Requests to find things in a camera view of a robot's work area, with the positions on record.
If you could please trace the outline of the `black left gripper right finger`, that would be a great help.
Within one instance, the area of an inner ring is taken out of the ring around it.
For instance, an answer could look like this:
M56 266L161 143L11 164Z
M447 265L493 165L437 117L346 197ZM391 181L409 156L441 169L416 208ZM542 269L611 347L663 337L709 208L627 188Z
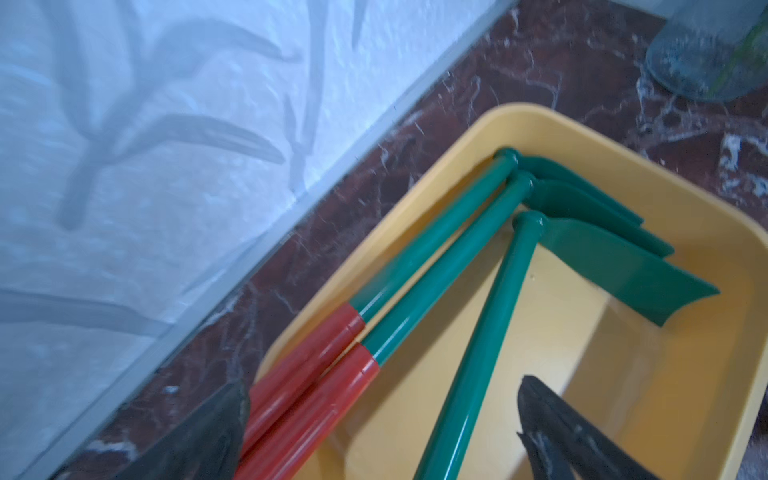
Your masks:
M535 480L656 477L537 377L523 377L517 405Z

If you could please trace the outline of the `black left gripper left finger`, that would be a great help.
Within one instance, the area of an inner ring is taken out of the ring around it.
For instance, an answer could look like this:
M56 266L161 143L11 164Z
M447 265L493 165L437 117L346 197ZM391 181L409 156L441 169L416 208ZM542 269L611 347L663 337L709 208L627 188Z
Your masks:
M249 413L246 386L240 381L228 383L114 477L232 479Z

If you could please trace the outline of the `green small hoe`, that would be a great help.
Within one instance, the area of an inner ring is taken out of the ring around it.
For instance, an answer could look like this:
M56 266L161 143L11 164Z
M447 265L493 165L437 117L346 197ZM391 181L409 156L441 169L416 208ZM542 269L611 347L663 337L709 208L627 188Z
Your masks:
M606 207L609 215L641 225L643 219L568 168L544 157L506 147L495 152L482 174L348 301L341 303L250 389L251 411L241 456L245 457L289 407L341 355L376 315L456 230L513 173L559 180Z
M657 326L719 289L667 262L674 248L619 220L556 218L530 210L514 235L422 454L418 479L458 476L538 245Z
M392 309L367 333L370 302L340 305L252 389L238 479L288 479L338 424L418 322L521 204L584 220L631 251L663 259L673 247L590 183L517 173Z

